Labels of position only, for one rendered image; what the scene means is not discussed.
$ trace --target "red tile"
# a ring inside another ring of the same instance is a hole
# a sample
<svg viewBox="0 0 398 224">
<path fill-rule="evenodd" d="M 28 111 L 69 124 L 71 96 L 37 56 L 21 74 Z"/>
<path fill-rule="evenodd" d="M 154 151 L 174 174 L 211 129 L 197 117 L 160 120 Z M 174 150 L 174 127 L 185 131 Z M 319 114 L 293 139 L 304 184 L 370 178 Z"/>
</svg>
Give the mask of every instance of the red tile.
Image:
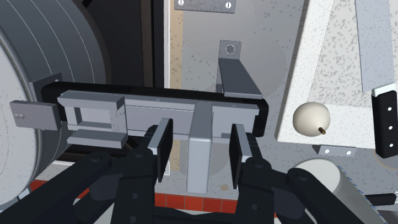
<svg viewBox="0 0 398 224">
<path fill-rule="evenodd" d="M 185 210 L 202 211 L 203 198 L 185 196 Z"/>
<path fill-rule="evenodd" d="M 155 206 L 166 207 L 166 195 L 155 193 Z"/>
<path fill-rule="evenodd" d="M 203 200 L 203 211 L 221 212 L 222 199 L 205 198 Z"/>
<path fill-rule="evenodd" d="M 87 193 L 89 193 L 90 191 L 88 190 L 88 188 L 85 190 L 85 191 L 83 191 L 77 198 L 82 198 L 82 197 L 84 197 Z"/>
<path fill-rule="evenodd" d="M 235 213 L 236 205 L 238 201 L 236 200 L 223 200 L 223 206 L 221 208 L 221 212 L 223 213 Z"/>
<path fill-rule="evenodd" d="M 43 182 L 41 180 L 34 180 L 32 183 L 30 183 L 30 189 L 32 191 L 34 191 L 42 185 L 43 185 Z"/>
<path fill-rule="evenodd" d="M 184 196 L 166 195 L 166 206 L 173 209 L 184 209 Z"/>
</svg>

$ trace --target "large gray drum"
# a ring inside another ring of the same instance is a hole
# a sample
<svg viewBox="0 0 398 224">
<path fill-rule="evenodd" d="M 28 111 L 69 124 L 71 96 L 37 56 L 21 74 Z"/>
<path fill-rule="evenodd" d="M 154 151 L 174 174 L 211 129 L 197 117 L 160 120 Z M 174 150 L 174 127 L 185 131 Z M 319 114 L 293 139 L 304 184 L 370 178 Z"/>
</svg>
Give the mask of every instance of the large gray drum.
<svg viewBox="0 0 398 224">
<path fill-rule="evenodd" d="M 110 83 L 101 34 L 79 0 L 0 1 L 0 205 L 17 197 L 68 147 L 73 133 L 16 127 L 9 103 L 35 101 L 29 82 Z"/>
</svg>

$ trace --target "white speckled cutting board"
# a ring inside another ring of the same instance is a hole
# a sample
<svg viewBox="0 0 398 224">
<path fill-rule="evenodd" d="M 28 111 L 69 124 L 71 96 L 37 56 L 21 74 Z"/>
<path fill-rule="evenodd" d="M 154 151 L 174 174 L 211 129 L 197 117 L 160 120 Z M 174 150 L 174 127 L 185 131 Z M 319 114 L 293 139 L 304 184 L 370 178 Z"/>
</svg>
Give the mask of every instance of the white speckled cutting board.
<svg viewBox="0 0 398 224">
<path fill-rule="evenodd" d="M 396 67 L 398 1 L 390 0 L 390 14 Z M 310 1 L 306 19 L 300 24 L 303 32 L 293 54 L 296 62 L 289 71 L 277 141 L 375 148 L 371 92 L 362 93 L 356 19 L 354 0 Z M 328 108 L 331 123 L 326 135 L 306 137 L 295 131 L 293 114 L 306 102 L 323 103 Z"/>
</svg>

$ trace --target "knife blade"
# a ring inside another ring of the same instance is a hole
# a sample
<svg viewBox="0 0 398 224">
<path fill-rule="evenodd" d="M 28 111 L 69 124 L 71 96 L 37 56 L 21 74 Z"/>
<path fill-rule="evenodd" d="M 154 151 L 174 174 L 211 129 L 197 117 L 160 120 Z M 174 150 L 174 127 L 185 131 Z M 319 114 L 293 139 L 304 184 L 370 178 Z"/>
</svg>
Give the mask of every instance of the knife blade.
<svg viewBox="0 0 398 224">
<path fill-rule="evenodd" d="M 362 92 L 372 90 L 376 153 L 398 154 L 397 94 L 389 0 L 355 0 Z"/>
</svg>

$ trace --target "knife handle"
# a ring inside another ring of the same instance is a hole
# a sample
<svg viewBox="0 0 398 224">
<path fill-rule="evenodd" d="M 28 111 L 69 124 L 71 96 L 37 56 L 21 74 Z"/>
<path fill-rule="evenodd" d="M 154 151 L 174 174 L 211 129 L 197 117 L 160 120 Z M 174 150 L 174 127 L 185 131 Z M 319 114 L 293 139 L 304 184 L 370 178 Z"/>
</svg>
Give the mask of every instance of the knife handle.
<svg viewBox="0 0 398 224">
<path fill-rule="evenodd" d="M 392 90 L 372 96 L 374 141 L 381 158 L 398 154 L 397 95 Z"/>
</svg>

